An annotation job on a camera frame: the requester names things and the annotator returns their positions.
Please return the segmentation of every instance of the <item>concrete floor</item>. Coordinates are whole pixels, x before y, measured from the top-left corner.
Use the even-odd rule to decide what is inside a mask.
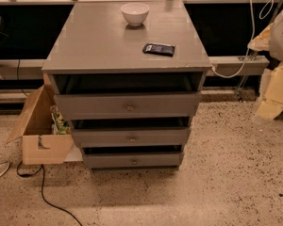
[[[258,126],[253,104],[205,95],[179,170],[45,166],[45,198],[83,225],[283,225],[283,113]],[[0,159],[11,162],[0,178],[0,226],[78,225],[42,200],[41,173],[17,175],[20,140],[5,144],[15,119],[0,116]]]

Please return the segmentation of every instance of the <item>terrazzo floor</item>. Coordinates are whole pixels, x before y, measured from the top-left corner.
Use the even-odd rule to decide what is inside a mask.
[[[283,113],[256,125],[253,104],[204,95],[179,170],[50,165],[44,196],[82,225],[283,225]],[[0,116],[0,159],[11,162],[0,178],[0,226],[78,225],[42,200],[41,173],[17,175],[20,140],[5,144],[15,118]]]

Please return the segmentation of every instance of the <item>drawer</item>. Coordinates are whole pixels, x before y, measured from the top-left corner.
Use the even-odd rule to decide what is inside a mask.
[[[174,167],[179,166],[183,153],[117,154],[83,156],[91,169]]]
[[[65,120],[193,116],[200,92],[177,94],[56,95]]]
[[[191,129],[166,130],[74,130],[73,140],[78,147],[185,145]]]

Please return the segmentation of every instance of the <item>white cable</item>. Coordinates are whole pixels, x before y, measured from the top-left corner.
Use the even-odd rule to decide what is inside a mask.
[[[267,6],[270,2],[272,2],[271,6],[270,6],[270,9],[269,9],[268,12],[262,17],[262,12],[264,11],[264,9],[266,8],[266,6]],[[270,12],[271,12],[273,6],[274,6],[274,0],[268,0],[267,3],[265,4],[265,6],[262,8],[262,10],[261,10],[261,12],[260,12],[260,14],[259,14],[258,17],[259,17],[261,20],[265,19],[265,18],[267,17],[267,15],[270,14]]]
[[[251,9],[251,18],[252,18],[252,27],[253,27],[253,33],[252,33],[252,37],[251,37],[251,40],[252,40],[255,36],[255,19],[254,19],[254,11],[253,11],[253,0],[249,0],[249,4],[250,4],[250,9]],[[232,75],[222,75],[222,74],[219,74],[219,73],[216,72],[216,68],[214,66],[212,67],[213,72],[216,75],[218,75],[219,77],[222,77],[222,78],[225,78],[225,79],[235,77],[236,75],[238,75],[241,72],[241,70],[243,69],[243,67],[245,65],[245,62],[247,60],[249,60],[250,57],[248,56],[248,53],[249,53],[249,48],[247,48],[246,56],[245,56],[245,60],[244,60],[243,64],[241,65],[241,67],[239,68],[239,70],[236,73],[234,73]]]

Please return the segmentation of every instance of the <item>bowl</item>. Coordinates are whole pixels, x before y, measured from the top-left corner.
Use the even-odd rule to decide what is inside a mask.
[[[143,3],[128,3],[122,5],[121,11],[125,20],[132,26],[141,25],[147,18],[149,6]]]

